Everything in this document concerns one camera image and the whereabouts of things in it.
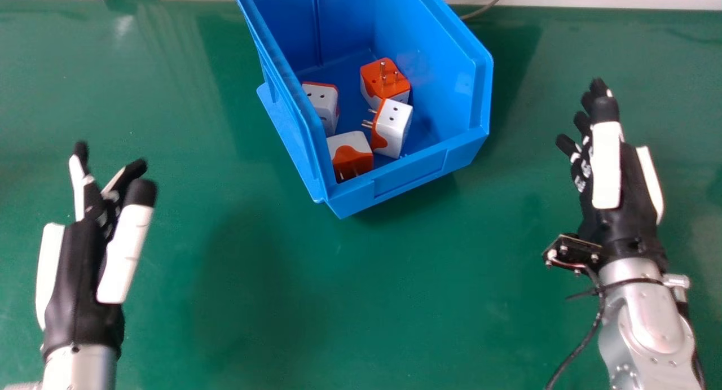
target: green table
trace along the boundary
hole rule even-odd
[[[541,388],[596,309],[563,300],[588,282],[540,251],[580,220],[554,138],[603,76],[657,161],[660,235],[722,387],[720,17],[492,10],[472,24],[496,60],[477,160],[339,221],[256,98],[233,2],[0,0],[0,385],[41,374],[39,238],[72,218],[85,138],[99,180],[143,154],[160,184],[120,390]],[[559,388],[607,385],[591,347]]]

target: robot's right hand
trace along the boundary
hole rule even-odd
[[[578,238],[601,246],[598,267],[618,258],[643,257],[664,271],[666,257],[657,239],[664,203],[649,150],[624,142],[619,105],[602,79],[592,81],[581,103],[586,112],[574,118],[581,146],[567,135],[557,137],[580,194]]]
[[[104,189],[88,169],[87,145],[70,157],[75,222],[48,224],[38,262],[36,313],[43,359],[56,349],[100,345],[120,355],[126,300],[155,205],[156,186],[139,177],[144,160],[123,167]]]

